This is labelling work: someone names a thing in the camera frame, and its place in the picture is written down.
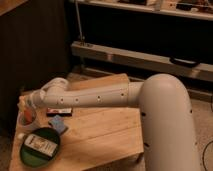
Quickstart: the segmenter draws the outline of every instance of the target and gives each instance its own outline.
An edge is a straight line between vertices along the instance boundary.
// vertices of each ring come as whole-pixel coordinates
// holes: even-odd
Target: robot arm
[[[25,97],[27,107],[139,107],[146,171],[200,171],[190,99],[175,77],[158,74],[143,84],[124,83],[68,91],[56,78]]]
[[[28,107],[137,107],[141,82],[130,82],[99,88],[69,91],[68,81],[55,78],[40,90],[26,96]]]

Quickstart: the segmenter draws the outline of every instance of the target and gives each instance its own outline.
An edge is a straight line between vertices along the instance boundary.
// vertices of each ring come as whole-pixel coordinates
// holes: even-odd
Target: wooden table
[[[127,82],[125,74],[74,82],[71,90]],[[37,111],[42,126],[51,119],[45,109]],[[72,117],[63,117],[69,126],[61,136],[61,149],[55,160],[36,170],[78,171],[93,168],[143,152],[140,114],[134,108],[75,108]],[[19,158],[21,132],[16,126],[11,171],[35,170],[24,166]]]

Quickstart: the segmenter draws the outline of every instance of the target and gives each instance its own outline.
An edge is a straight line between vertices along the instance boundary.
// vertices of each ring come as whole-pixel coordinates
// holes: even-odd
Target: dark green bowl
[[[60,135],[54,129],[48,128],[48,127],[36,129],[31,133],[36,134],[40,137],[43,137],[45,139],[48,139],[48,140],[58,144],[58,147],[55,150],[55,153],[52,157],[46,156],[40,152],[30,149],[29,147],[25,146],[24,143],[22,144],[22,146],[20,148],[21,161],[26,166],[29,166],[32,168],[37,168],[37,167],[41,167],[41,166],[48,164],[51,160],[54,159],[54,157],[56,156],[56,154],[59,151]]]

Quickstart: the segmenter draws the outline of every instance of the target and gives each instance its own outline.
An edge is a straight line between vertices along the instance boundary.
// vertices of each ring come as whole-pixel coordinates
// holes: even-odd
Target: shelf
[[[161,14],[161,15],[170,15],[170,16],[177,16],[177,17],[186,17],[186,18],[213,21],[213,14],[201,13],[196,11],[174,10],[174,8],[171,8],[171,9],[161,8],[160,10],[158,10],[156,9],[156,6],[154,5],[152,6],[135,5],[135,4],[120,3],[113,0],[111,1],[109,0],[105,0],[105,1],[77,0],[77,2],[79,4],[84,4],[84,5],[93,5],[93,6],[123,9],[123,10],[137,11],[137,12],[147,12],[147,13],[155,13],[155,14]]]
[[[95,44],[82,44],[78,41],[72,43],[71,49],[74,56],[82,58],[128,65],[136,68],[165,72],[213,82],[213,67],[209,64],[201,63],[196,67],[189,68],[181,65],[175,65],[170,62],[169,57],[165,56],[129,51]]]

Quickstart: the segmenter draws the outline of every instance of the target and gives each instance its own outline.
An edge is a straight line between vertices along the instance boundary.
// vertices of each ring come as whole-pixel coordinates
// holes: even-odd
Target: white object
[[[35,134],[29,134],[24,141],[24,145],[50,157],[53,156],[58,146],[56,143]]]
[[[19,140],[23,140],[25,136],[26,136],[26,134],[20,133],[20,134],[18,134],[17,138],[18,138]]]
[[[147,171],[200,171],[190,99],[184,85],[168,74],[130,82],[68,91],[56,78],[25,98],[29,107],[139,107]]]
[[[18,127],[21,129],[23,133],[29,133],[41,127],[36,112],[33,114],[33,120],[31,123],[26,124],[24,120],[25,120],[24,114],[19,112],[17,119]]]

